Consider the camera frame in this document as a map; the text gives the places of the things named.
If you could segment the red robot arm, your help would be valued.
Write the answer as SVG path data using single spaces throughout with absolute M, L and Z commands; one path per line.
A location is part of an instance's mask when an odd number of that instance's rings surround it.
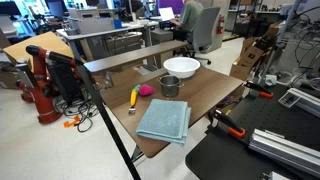
M 54 97 L 61 95 L 67 104 L 83 99 L 77 69 L 82 62 L 37 45 L 28 45 L 26 52 L 33 57 L 33 70 L 27 64 L 17 64 L 20 79 L 16 85 L 31 95 L 30 98 L 22 95 L 22 99 L 35 103 L 39 123 L 52 123 L 61 117 L 53 104 Z

